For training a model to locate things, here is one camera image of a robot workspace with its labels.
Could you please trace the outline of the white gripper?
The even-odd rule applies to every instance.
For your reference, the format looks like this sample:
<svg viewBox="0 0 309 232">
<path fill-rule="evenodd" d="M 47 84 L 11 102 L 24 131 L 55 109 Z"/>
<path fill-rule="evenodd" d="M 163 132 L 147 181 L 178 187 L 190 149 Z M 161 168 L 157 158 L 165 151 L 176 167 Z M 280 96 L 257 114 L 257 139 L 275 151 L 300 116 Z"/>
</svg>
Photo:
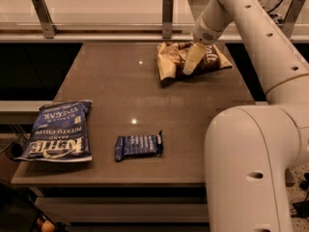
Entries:
<svg viewBox="0 0 309 232">
<path fill-rule="evenodd" d="M 222 16 L 201 14 L 193 28 L 194 43 L 187 52 L 183 73 L 190 75 L 206 54 L 205 44 L 214 44 L 223 34 L 225 20 Z"/>
</svg>

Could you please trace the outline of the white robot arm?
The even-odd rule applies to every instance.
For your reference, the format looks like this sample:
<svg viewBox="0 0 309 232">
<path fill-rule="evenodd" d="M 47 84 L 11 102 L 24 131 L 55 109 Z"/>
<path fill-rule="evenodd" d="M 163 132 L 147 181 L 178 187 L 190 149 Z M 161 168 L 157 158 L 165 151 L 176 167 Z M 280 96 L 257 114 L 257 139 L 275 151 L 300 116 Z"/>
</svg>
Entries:
<svg viewBox="0 0 309 232">
<path fill-rule="evenodd" d="M 211 232 L 293 232 L 285 171 L 308 160 L 309 66 L 260 0 L 211 0 L 193 38 L 236 24 L 266 103 L 229 108 L 205 138 Z"/>
</svg>

